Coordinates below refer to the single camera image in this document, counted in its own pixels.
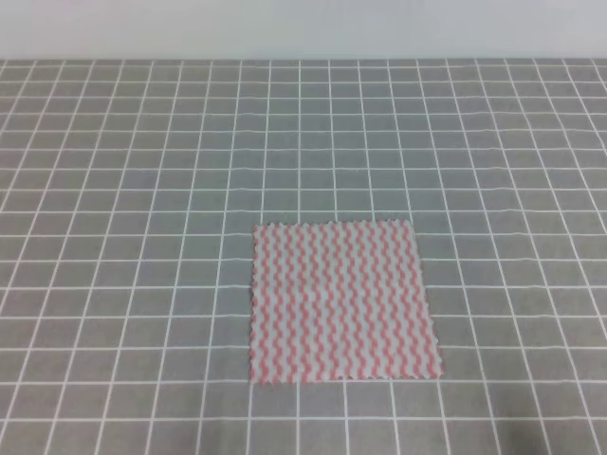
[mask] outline wavy striped fabric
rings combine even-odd
[[[442,373],[408,222],[272,224],[253,237],[252,382]]]

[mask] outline gray grid mat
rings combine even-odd
[[[607,453],[606,64],[3,62],[0,455]],[[250,387],[252,226],[373,218],[446,375]]]

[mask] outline red and white striped cloth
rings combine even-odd
[[[408,222],[272,224],[253,237],[252,382],[442,373]]]

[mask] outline white background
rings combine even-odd
[[[607,56],[604,0],[0,0],[0,58]]]

